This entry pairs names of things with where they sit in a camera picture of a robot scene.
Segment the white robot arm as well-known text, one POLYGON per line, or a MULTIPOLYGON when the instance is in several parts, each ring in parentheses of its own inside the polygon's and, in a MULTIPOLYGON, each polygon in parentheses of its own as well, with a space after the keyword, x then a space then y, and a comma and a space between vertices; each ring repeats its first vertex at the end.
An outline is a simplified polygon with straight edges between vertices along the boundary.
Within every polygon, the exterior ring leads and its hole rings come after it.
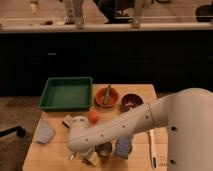
POLYGON ((68 134, 73 152, 154 128, 168 130, 167 171, 213 171, 213 92, 189 88, 88 127, 77 117, 68 134))

